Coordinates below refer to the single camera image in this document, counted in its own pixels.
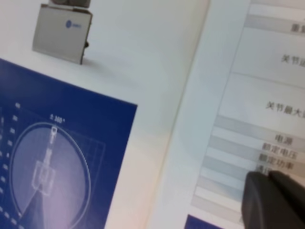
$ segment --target white paper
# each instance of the white paper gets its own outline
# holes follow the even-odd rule
[[[304,45],[303,1],[211,2],[150,229],[244,228],[249,171],[305,184]]]

